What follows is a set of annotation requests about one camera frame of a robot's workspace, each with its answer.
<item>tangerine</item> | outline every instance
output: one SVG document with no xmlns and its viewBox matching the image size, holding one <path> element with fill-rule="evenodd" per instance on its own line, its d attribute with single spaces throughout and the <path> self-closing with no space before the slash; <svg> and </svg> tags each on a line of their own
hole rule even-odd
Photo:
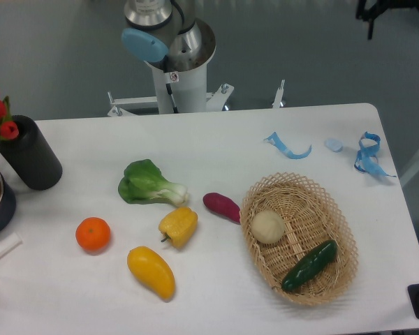
<svg viewBox="0 0 419 335">
<path fill-rule="evenodd" d="M 76 241 L 86 251 L 97 251 L 110 242 L 110 227 L 102 218 L 86 218 L 76 229 Z"/>
</svg>

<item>blue plastic piece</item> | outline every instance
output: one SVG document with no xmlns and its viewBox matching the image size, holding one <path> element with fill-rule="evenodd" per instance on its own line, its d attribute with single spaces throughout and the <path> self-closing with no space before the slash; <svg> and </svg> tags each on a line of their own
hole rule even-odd
<svg viewBox="0 0 419 335">
<path fill-rule="evenodd" d="M 375 141 L 376 144 L 370 147 L 365 147 L 362 142 L 365 138 Z M 354 163 L 354 167 L 357 171 L 373 175 L 396 177 L 383 171 L 378 164 L 377 152 L 380 149 L 380 137 L 378 135 L 365 132 L 360 138 L 360 141 L 358 141 L 358 145 L 360 146 L 360 150 L 357 151 L 357 157 L 355 158 Z"/>
<path fill-rule="evenodd" d="M 125 28 L 121 40 L 126 49 L 142 61 L 155 63 L 163 60 L 169 49 L 157 37 L 134 28 Z"/>
<path fill-rule="evenodd" d="M 306 152 L 300 155 L 294 154 L 278 137 L 278 134 L 273 132 L 269 137 L 264 139 L 264 141 L 268 141 L 269 143 L 273 144 L 280 152 L 282 152 L 287 158 L 290 159 L 301 159 L 306 158 L 312 152 L 312 146 L 308 148 Z"/>
<path fill-rule="evenodd" d="M 324 141 L 324 145 L 331 149 L 333 152 L 340 152 L 343 150 L 343 143 L 334 138 L 328 138 L 326 141 Z"/>
</svg>

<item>black vase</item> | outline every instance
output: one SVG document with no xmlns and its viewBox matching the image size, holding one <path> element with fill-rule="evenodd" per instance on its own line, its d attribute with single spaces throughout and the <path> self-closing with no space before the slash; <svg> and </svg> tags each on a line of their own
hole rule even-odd
<svg viewBox="0 0 419 335">
<path fill-rule="evenodd" d="M 62 165 L 36 122 L 23 115 L 13 116 L 13 121 L 19 135 L 0 140 L 0 154 L 29 188 L 41 191 L 54 186 L 61 179 Z"/>
</svg>

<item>plastic fruit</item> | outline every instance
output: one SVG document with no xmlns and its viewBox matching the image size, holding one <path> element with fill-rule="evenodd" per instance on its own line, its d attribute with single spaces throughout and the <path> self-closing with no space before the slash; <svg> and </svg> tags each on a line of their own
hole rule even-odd
<svg viewBox="0 0 419 335">
<path fill-rule="evenodd" d="M 110 227 L 102 218 L 86 218 L 76 229 L 76 241 L 86 251 L 98 251 L 110 242 Z"/>
<path fill-rule="evenodd" d="M 175 292 L 175 279 L 168 263 L 146 246 L 132 249 L 127 255 L 127 266 L 132 274 L 160 298 L 168 301 Z"/>
</svg>

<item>yellow squash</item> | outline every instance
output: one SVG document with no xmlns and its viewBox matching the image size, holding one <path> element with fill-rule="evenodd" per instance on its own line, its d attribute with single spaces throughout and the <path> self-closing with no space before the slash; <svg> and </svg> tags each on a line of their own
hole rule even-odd
<svg viewBox="0 0 419 335">
<path fill-rule="evenodd" d="M 189 207 L 180 207 L 170 212 L 159 224 L 160 232 L 169 239 L 170 243 L 180 249 L 193 236 L 197 228 L 197 213 Z"/>
<path fill-rule="evenodd" d="M 168 263 L 146 246 L 132 249 L 127 255 L 127 266 L 132 274 L 160 298 L 168 301 L 175 292 L 175 279 Z"/>
</svg>

